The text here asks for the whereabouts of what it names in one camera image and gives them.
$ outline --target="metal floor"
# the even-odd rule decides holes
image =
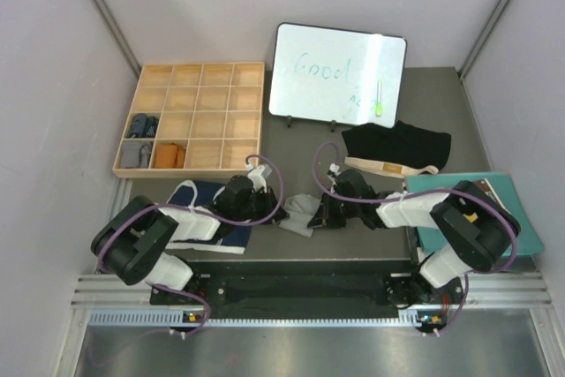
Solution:
[[[144,328],[97,328],[102,361]],[[444,336],[411,328],[208,328],[148,336],[103,368],[84,349],[75,377],[549,376],[527,311],[466,311]]]

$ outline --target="beige strap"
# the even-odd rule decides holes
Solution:
[[[357,168],[365,172],[370,172],[371,174],[378,174],[385,177],[394,178],[404,178],[407,176],[416,176],[417,174],[422,174],[427,172],[429,174],[437,174],[440,172],[433,165],[428,165],[421,170],[416,170],[414,168],[407,167],[406,165],[399,165],[392,162],[381,162],[381,161],[369,161],[368,159],[361,158],[351,158],[347,156],[345,158],[345,164],[352,168]]]

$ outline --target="sock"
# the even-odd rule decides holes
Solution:
[[[185,166],[185,156],[186,149],[182,146],[179,146],[177,150],[177,164],[175,168],[183,168]]]
[[[128,139],[139,139],[143,136],[145,126],[147,124],[147,115],[135,114],[130,125],[130,131],[127,133]]]
[[[141,142],[126,140],[122,143],[122,156],[120,158],[120,168],[138,168],[139,151]]]
[[[363,124],[342,132],[350,157],[392,162],[420,169],[445,167],[451,151],[451,134],[431,132],[398,121],[394,128]]]
[[[153,139],[157,133],[157,125],[159,125],[159,118],[148,117],[143,130],[143,137]]]
[[[151,159],[151,151],[153,150],[153,143],[144,141],[139,150],[139,168],[149,168],[149,160]]]
[[[309,229],[307,226],[319,206],[320,200],[309,194],[290,196],[284,201],[284,210],[289,213],[289,218],[280,221],[279,227],[307,238],[310,237],[313,229]]]
[[[177,165],[178,146],[174,143],[157,145],[153,168],[175,168]]]

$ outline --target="teal folder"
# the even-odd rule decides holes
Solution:
[[[476,181],[482,178],[488,179],[501,198],[504,207],[520,223],[522,230],[518,236],[518,255],[525,256],[542,253],[544,246],[531,226],[520,199],[518,199],[512,178],[508,174],[502,172],[471,172],[465,174],[437,174],[435,176],[410,176],[406,178],[406,187],[409,192],[423,192],[439,187],[452,188],[461,180]],[[418,236],[425,253],[439,251],[448,243],[437,229],[418,227]],[[509,255],[510,248],[504,253],[504,256]]]

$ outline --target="orange object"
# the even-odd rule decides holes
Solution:
[[[155,147],[155,162],[153,168],[175,168],[177,165],[178,146],[174,143],[157,145]]]
[[[177,166],[175,168],[183,168],[185,166],[186,149],[182,146],[177,147]]]

